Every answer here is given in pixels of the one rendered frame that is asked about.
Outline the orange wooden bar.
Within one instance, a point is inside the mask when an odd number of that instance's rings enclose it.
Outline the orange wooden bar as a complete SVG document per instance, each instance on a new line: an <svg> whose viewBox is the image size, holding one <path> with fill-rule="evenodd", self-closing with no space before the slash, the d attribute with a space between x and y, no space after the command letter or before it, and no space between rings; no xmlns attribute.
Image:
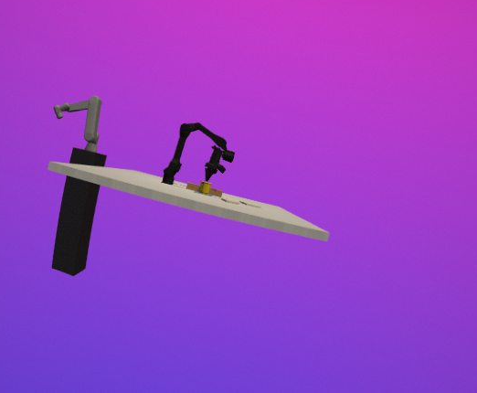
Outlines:
<svg viewBox="0 0 477 393"><path fill-rule="evenodd" d="M190 189L190 190L194 190L194 191L197 191L199 192L199 187L200 185L196 185L196 184L192 184L192 183L187 183L187 187L186 189ZM212 196L216 196L216 197L221 197L222 196L222 192L221 190L217 190L217 189L214 189L214 188L210 188L209 190L209 195L212 195Z"/></svg>

